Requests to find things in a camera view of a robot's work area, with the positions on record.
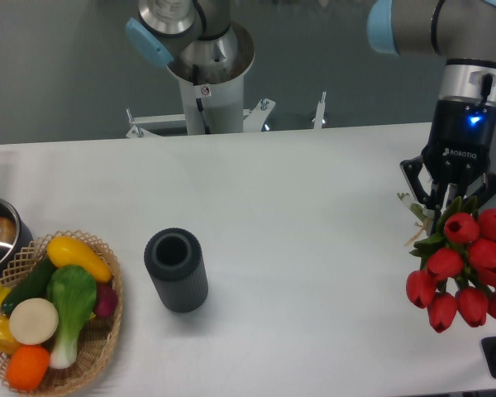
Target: tulip bouquet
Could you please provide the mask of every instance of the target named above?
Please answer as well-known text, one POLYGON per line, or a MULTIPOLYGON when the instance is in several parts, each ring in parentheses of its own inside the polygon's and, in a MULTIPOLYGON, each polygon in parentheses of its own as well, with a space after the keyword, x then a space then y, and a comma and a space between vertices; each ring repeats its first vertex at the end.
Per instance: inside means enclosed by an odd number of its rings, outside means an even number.
POLYGON ((476 198, 456 198, 436 223, 433 234, 413 244, 421 259, 406 282, 409 300, 427 308, 430 325, 445 331, 457 312, 471 327, 496 318, 496 209, 479 213, 476 198), (458 291, 446 291, 453 280, 458 291))

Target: yellow squash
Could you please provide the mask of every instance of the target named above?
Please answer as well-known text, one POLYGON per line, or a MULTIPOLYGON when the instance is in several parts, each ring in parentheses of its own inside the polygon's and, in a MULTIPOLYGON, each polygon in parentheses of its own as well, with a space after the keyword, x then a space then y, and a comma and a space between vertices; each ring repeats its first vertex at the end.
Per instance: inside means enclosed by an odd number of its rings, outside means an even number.
POLYGON ((67 265, 81 266, 98 283, 107 283, 112 278, 112 271, 107 263, 88 244, 76 238, 54 237, 48 243, 47 250, 50 261, 58 268, 67 265))

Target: robotiq logo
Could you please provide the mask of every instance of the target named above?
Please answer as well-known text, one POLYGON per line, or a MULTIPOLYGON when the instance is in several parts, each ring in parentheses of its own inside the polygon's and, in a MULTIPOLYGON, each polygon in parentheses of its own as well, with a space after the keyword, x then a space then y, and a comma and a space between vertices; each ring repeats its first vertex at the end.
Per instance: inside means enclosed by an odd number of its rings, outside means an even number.
POLYGON ((470 159, 476 160, 478 156, 475 153, 470 153, 469 151, 453 151, 448 147, 445 148, 443 155, 458 155, 459 157, 468 157, 470 159))

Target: red radish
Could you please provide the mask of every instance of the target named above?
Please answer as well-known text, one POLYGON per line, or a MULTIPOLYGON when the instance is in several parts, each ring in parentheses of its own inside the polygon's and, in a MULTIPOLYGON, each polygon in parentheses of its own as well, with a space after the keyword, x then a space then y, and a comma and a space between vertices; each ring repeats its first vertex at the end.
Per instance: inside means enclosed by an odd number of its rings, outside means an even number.
POLYGON ((116 311, 117 293, 106 284, 98 284, 98 299, 93 313, 98 318, 109 318, 116 311))

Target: blue light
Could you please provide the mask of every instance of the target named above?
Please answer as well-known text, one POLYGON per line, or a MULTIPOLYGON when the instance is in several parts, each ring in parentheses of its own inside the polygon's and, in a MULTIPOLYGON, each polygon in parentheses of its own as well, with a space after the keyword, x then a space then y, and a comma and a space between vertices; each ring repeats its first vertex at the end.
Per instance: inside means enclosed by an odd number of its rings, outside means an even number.
POLYGON ((482 119, 481 116, 472 116, 470 118, 470 124, 472 124, 473 126, 476 125, 480 120, 482 119))

